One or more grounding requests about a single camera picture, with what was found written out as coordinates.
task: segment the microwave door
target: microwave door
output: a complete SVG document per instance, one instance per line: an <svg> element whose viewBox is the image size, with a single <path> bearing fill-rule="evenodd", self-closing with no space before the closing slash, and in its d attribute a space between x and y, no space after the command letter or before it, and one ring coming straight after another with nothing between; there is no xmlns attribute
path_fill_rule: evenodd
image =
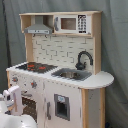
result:
<svg viewBox="0 0 128 128"><path fill-rule="evenodd" d="M78 33L78 15L56 15L55 33Z"/></svg>

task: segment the countertop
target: countertop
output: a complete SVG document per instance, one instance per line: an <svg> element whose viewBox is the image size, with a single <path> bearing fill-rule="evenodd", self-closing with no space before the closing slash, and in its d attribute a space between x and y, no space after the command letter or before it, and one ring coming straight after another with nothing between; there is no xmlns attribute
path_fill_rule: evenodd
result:
<svg viewBox="0 0 128 128"><path fill-rule="evenodd" d="M114 81L114 77L110 73L107 73L104 71L100 71L96 75L91 75L90 77L88 77L84 81L75 81L75 80L53 77L51 75L53 72L55 72L61 68L65 68L62 66L58 66L57 68L55 68L55 69L53 69L53 70L51 70L45 74L33 73L30 71L24 71L24 70L19 70L19 69L15 68L15 67L20 66L22 64L7 68L6 71L15 71L17 73L20 72L20 73L24 73L24 74L28 74L28 75L34 75L37 77L41 77L44 80L53 80L53 81L57 81L57 82L62 82L62 83L70 84L71 86L83 88L83 89L96 89L96 88L107 87L107 86L111 85Z"/></svg>

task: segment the cabinet door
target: cabinet door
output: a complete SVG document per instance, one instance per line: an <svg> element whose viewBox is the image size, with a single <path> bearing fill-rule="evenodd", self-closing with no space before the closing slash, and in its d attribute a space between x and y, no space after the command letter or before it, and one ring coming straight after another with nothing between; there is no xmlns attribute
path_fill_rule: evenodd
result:
<svg viewBox="0 0 128 128"><path fill-rule="evenodd" d="M38 128L45 128L45 109L44 109L44 96L37 93L37 124Z"/></svg>
<svg viewBox="0 0 128 128"><path fill-rule="evenodd" d="M82 128L81 91L45 81L45 128Z"/></svg>

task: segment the knob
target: knob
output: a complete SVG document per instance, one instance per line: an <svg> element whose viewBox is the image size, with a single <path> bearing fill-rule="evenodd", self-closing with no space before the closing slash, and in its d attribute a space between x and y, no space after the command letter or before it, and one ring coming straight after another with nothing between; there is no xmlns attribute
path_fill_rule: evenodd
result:
<svg viewBox="0 0 128 128"><path fill-rule="evenodd" d="M33 82L31 83L31 86L32 86L32 88L36 88L36 86L37 86L36 82L33 81Z"/></svg>
<svg viewBox="0 0 128 128"><path fill-rule="evenodd" d="M17 77L13 77L12 78L12 81L17 82L18 81L18 78Z"/></svg>

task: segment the cabinet handle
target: cabinet handle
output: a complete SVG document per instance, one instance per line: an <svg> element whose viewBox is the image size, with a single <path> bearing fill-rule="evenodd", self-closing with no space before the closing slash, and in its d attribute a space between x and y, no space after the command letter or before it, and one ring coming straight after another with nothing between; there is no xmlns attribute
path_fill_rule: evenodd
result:
<svg viewBox="0 0 128 128"><path fill-rule="evenodd" d="M55 27L55 30L56 30L56 31L59 30L59 28L57 27L57 22L58 22L58 17L56 17L56 18L54 19L54 27Z"/></svg>
<svg viewBox="0 0 128 128"><path fill-rule="evenodd" d="M49 108L50 108L50 102L47 103L47 117L48 117L48 120L51 120L51 115L49 113Z"/></svg>
<svg viewBox="0 0 128 128"><path fill-rule="evenodd" d="M21 91L22 96L32 97L32 94L27 93L27 91Z"/></svg>

